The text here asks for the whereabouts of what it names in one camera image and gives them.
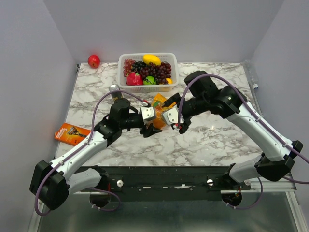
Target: cable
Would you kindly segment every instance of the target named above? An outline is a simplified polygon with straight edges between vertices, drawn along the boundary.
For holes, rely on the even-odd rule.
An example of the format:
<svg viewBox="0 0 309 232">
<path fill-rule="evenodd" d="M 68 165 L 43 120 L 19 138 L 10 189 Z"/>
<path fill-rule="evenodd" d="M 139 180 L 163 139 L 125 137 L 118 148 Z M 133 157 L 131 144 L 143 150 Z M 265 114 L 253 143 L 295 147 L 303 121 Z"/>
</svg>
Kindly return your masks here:
<svg viewBox="0 0 309 232">
<path fill-rule="evenodd" d="M 242 103 L 244 104 L 244 106 L 247 108 L 247 110 L 250 112 L 250 114 L 255 118 L 255 119 L 259 119 L 259 116 L 257 114 L 255 114 L 255 112 L 249 107 L 249 105 L 246 103 L 246 101 L 244 100 L 244 98 L 242 97 L 242 95 L 239 93 L 239 91 L 227 80 L 225 80 L 224 78 L 218 76 L 218 75 L 214 75 L 214 74 L 203 74 L 200 76 L 197 76 L 196 78 L 194 78 L 189 84 L 188 86 L 185 88 L 182 98 L 180 100 L 180 104 L 179 104 L 179 111 L 178 111 L 178 125 L 177 127 L 180 127 L 180 118 L 181 118 L 181 113 L 182 113 L 182 109 L 183 109 L 183 102 L 184 102 L 184 98 L 186 93 L 189 91 L 189 88 L 193 85 L 193 83 L 203 77 L 214 77 L 216 79 L 219 79 L 221 81 L 223 81 L 224 83 L 226 83 L 227 85 L 229 85 L 237 94 L 237 96 L 240 98 L 240 100 L 242 101 Z M 295 154 L 297 154 L 300 158 L 302 158 L 307 164 L 309 164 L 309 159 L 306 158 L 304 155 L 302 155 L 301 153 L 299 153 L 298 151 L 296 151 L 294 148 L 290 147 L 289 145 L 286 144 L 286 142 L 280 137 L 278 136 L 263 120 L 258 120 L 259 123 L 261 123 L 261 125 L 269 132 L 271 133 L 281 144 L 283 147 L 287 147 L 290 151 L 294 152 Z M 299 183 L 299 184 L 309 184 L 309 182 L 307 181 L 299 181 L 299 180 L 294 180 L 288 177 L 283 177 L 286 180 L 295 182 L 295 183 Z"/>
<path fill-rule="evenodd" d="M 98 192 L 104 192 L 104 193 L 110 194 L 110 195 L 114 196 L 115 198 L 117 198 L 117 200 L 118 200 L 118 205 L 114 209 L 104 209 L 104 208 L 101 208 L 101 207 L 97 207 L 95 204 L 91 203 L 93 208 L 96 208 L 96 209 L 102 210 L 102 211 L 109 211 L 110 212 L 110 211 L 117 210 L 119 208 L 119 206 L 121 205 L 121 200 L 120 200 L 120 198 L 115 193 L 109 192 L 109 191 L 105 191 L 105 190 L 101 190 L 101 189 L 97 189 L 97 188 L 89 188 L 89 189 L 94 190 L 94 191 L 98 191 Z"/>
<path fill-rule="evenodd" d="M 259 177 L 257 179 L 259 180 L 260 185 L 261 185 L 261 193 L 260 193 L 259 198 L 252 205 L 249 205 L 249 206 L 246 206 L 246 207 L 237 207 L 237 206 L 232 206 L 229 203 L 227 203 L 226 206 L 230 206 L 233 209 L 250 209 L 250 208 L 256 206 L 260 202 L 260 200 L 262 199 L 262 195 L 263 195 L 263 184 L 262 184 L 262 181 L 261 181 L 261 179 Z"/>
<path fill-rule="evenodd" d="M 96 117 L 96 112 L 97 112 L 97 109 L 98 109 L 98 106 L 100 105 L 100 103 L 103 101 L 103 99 L 105 99 L 108 95 L 112 94 L 112 93 L 116 93 L 116 92 L 122 92 L 122 93 L 125 93 L 125 94 L 128 94 L 134 98 L 136 98 L 137 100 L 141 101 L 141 102 L 144 102 L 143 99 L 141 99 L 140 97 L 132 94 L 132 93 L 129 93 L 127 91 L 124 91 L 124 90 L 116 90 L 116 91 L 111 91 L 107 94 L 105 94 L 103 97 L 101 97 L 101 99 L 98 101 L 94 111 L 93 111 L 93 115 L 92 115 L 92 123 L 91 123 L 91 132 L 90 132 L 90 135 L 89 135 L 89 139 L 88 139 L 88 142 L 91 141 L 91 138 L 93 136 L 93 132 L 94 132 L 94 126 L 95 126 L 95 117 Z M 86 146 L 86 143 L 84 143 L 80 148 L 78 148 L 77 150 L 75 150 L 74 152 L 72 152 L 72 154 L 68 155 L 67 157 L 65 157 L 63 160 L 62 160 L 62 164 L 64 162 L 66 162 L 68 159 L 70 159 L 71 157 L 73 157 L 75 154 L 77 154 L 78 152 L 80 152 L 84 147 Z M 46 216 L 50 213 L 50 210 L 48 210 L 47 212 L 45 213 L 42 213 L 40 212 L 39 210 L 39 207 L 38 207 L 38 201 L 39 201 L 39 195 L 40 195 L 40 192 L 46 182 L 46 180 L 51 176 L 51 174 L 57 170 L 58 167 L 61 166 L 61 163 L 57 164 L 45 177 L 44 179 L 42 180 L 42 182 L 40 183 L 39 187 L 38 187 L 38 190 L 37 190 L 37 193 L 35 194 L 35 200 L 34 200 L 34 209 L 35 209 L 35 212 L 40 215 L 40 216 Z"/>
</svg>

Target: orange box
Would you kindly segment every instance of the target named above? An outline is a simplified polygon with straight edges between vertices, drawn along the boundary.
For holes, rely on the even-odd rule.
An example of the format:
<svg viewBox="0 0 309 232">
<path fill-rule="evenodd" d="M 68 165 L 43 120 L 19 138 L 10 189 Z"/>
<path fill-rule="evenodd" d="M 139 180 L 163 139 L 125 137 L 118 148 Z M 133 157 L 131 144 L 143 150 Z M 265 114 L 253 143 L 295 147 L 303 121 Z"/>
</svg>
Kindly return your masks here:
<svg viewBox="0 0 309 232">
<path fill-rule="evenodd" d="M 90 130 L 74 126 L 69 123 L 63 123 L 59 130 L 55 133 L 55 139 L 70 145 L 79 144 L 87 135 Z"/>
</svg>

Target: gray floor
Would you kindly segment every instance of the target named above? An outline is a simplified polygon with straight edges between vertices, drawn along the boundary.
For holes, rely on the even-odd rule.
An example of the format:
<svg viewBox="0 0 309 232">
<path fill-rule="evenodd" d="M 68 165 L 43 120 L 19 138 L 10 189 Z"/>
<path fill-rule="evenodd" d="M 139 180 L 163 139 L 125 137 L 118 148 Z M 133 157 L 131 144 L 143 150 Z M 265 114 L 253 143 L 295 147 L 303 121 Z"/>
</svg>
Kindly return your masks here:
<svg viewBox="0 0 309 232">
<path fill-rule="evenodd" d="M 257 193 L 246 193 L 249 205 Z M 286 195 L 265 193 L 249 210 L 233 210 L 223 202 L 124 203 L 116 212 L 92 209 L 88 194 L 74 194 L 41 219 L 41 232 L 296 232 Z"/>
</svg>

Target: marble table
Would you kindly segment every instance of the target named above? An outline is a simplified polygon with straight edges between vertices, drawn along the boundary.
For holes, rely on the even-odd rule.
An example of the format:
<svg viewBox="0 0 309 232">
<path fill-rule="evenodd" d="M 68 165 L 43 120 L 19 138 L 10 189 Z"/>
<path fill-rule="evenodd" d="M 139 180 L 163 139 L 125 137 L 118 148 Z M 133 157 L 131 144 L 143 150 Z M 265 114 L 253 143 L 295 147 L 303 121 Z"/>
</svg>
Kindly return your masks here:
<svg viewBox="0 0 309 232">
<path fill-rule="evenodd" d="M 170 92 L 162 92 L 170 97 L 176 92 L 182 94 L 184 78 L 196 70 L 220 75 L 230 81 L 253 102 L 244 69 L 239 63 L 179 63 L 180 83 Z M 102 63 L 98 69 L 91 69 L 82 63 L 77 76 L 66 122 L 90 128 L 93 109 L 97 101 L 108 92 L 108 87 L 116 83 L 117 63 Z M 218 88 L 224 83 L 214 80 Z M 156 93 L 138 93 L 143 99 L 152 100 Z M 140 106 L 128 97 L 133 106 Z M 106 98 L 96 115 L 99 122 L 110 109 L 113 100 Z M 63 155 L 72 146 L 60 143 L 56 157 Z M 192 124 L 185 134 L 178 134 L 170 127 L 150 138 L 143 138 L 138 129 L 123 131 L 122 136 L 107 149 L 97 153 L 85 165 L 102 166 L 196 166 L 229 165 L 247 161 L 261 154 L 260 148 L 238 127 L 211 115 L 209 112 L 192 118 Z"/>
</svg>

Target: yellow fruit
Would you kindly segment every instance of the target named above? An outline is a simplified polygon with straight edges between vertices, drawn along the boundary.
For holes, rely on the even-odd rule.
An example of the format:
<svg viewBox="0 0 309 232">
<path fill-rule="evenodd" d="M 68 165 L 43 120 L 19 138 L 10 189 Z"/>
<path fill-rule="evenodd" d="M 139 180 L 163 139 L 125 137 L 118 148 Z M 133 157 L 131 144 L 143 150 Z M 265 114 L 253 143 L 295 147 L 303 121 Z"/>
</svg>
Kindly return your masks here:
<svg viewBox="0 0 309 232">
<path fill-rule="evenodd" d="M 168 81 L 169 84 L 173 84 L 172 79 L 166 78 L 166 80 Z"/>
<path fill-rule="evenodd" d="M 154 56 L 154 55 L 144 55 L 143 56 L 143 61 L 145 64 L 149 64 L 150 62 L 152 62 L 155 65 L 161 65 L 161 60 L 159 57 Z"/>
</svg>

